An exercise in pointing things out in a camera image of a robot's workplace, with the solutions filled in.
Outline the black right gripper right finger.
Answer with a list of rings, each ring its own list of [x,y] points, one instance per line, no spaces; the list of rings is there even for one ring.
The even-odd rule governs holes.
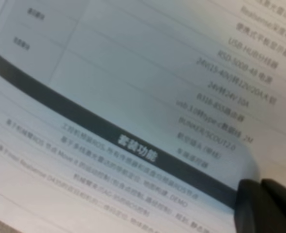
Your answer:
[[[286,187],[272,179],[263,179],[261,186],[272,198],[279,213],[286,219]]]

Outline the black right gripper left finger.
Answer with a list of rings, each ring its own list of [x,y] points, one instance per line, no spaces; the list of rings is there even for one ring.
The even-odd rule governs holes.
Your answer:
[[[234,208],[238,233],[275,233],[278,208],[268,192],[252,180],[241,180]]]

